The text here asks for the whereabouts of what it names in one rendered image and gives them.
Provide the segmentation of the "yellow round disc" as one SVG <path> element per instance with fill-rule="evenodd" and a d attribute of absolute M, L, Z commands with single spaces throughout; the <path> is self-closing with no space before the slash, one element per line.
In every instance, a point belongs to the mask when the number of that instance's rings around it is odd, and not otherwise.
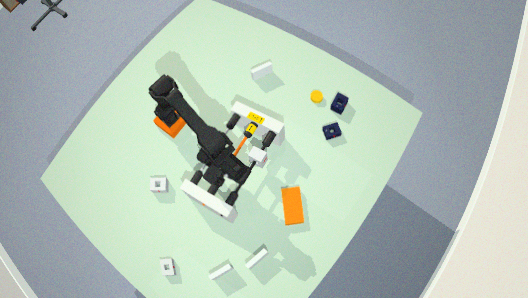
<path fill-rule="evenodd" d="M 323 93 L 319 90 L 312 91 L 310 96 L 314 103 L 321 103 L 323 100 Z"/>

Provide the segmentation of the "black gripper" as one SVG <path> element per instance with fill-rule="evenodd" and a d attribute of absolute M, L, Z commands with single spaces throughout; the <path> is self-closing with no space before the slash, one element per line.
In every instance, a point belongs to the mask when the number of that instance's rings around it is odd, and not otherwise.
<path fill-rule="evenodd" d="M 199 162 L 205 164 L 207 167 L 209 167 L 209 165 L 211 163 L 210 159 L 203 153 L 202 149 L 197 154 L 197 160 Z M 248 179 L 250 174 L 251 174 L 251 168 L 248 167 L 247 172 L 245 173 L 245 175 L 240 180 L 236 181 L 235 183 L 237 183 L 237 184 L 239 184 L 241 186 L 244 185 L 244 183 L 246 182 L 246 180 Z M 228 176 L 228 179 L 232 180 L 229 176 Z"/>

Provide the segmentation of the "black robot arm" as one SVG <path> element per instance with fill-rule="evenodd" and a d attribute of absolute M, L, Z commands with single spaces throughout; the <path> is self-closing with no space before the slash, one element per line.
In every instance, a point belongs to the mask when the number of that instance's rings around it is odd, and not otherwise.
<path fill-rule="evenodd" d="M 216 127 L 206 125 L 191 105 L 185 101 L 172 77 L 162 75 L 149 87 L 148 93 L 158 103 L 154 114 L 166 126 L 171 127 L 181 117 L 197 135 L 203 153 L 211 161 L 203 175 L 209 184 L 221 187 L 225 182 L 224 175 L 227 174 L 234 182 L 245 175 L 248 167 L 232 154 L 235 148 L 231 140 Z M 226 143 L 228 146 L 225 148 Z M 220 165 L 221 168 L 219 168 Z"/>

